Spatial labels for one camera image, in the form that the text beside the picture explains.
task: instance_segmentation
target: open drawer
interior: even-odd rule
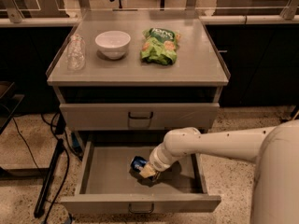
[[[61,104],[70,130],[209,129],[219,104]]]
[[[61,199],[72,214],[212,212],[221,202],[206,193],[199,155],[174,163],[152,183],[130,163],[134,156],[148,159],[155,145],[100,143],[87,143],[75,195]]]

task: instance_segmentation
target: clear plastic bottle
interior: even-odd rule
[[[85,65],[85,41],[80,35],[72,35],[67,48],[67,68],[78,71]]]

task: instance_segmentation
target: green chip bag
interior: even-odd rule
[[[147,40],[140,52],[142,61],[162,65],[176,62],[179,34],[167,29],[150,28],[143,31],[143,36]]]

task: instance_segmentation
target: bowl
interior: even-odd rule
[[[130,41],[130,35],[122,31],[104,32],[95,38],[98,50],[111,60],[121,58],[127,52]]]

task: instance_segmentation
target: speckled floor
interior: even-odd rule
[[[280,124],[292,112],[290,106],[221,108],[210,132],[259,128]],[[53,114],[45,115],[50,121]],[[40,115],[16,117],[21,134],[27,140],[39,167],[47,167],[56,146],[56,139]],[[3,168],[35,168],[28,148],[21,140],[11,121],[0,136],[0,165]],[[70,170],[57,203],[53,206],[48,223],[64,223],[66,209],[59,204],[62,196],[73,195],[80,171],[80,161],[70,154]],[[74,216],[75,223],[149,223],[149,224],[221,224],[249,223],[251,188],[254,164],[202,155],[202,165],[208,194],[221,196],[221,203],[213,213],[151,214],[151,215],[98,215]],[[62,154],[54,173],[48,200],[52,200],[64,176],[66,156]],[[0,223],[42,223],[45,215],[34,218],[41,180],[0,181]],[[50,203],[45,204],[45,212]]]

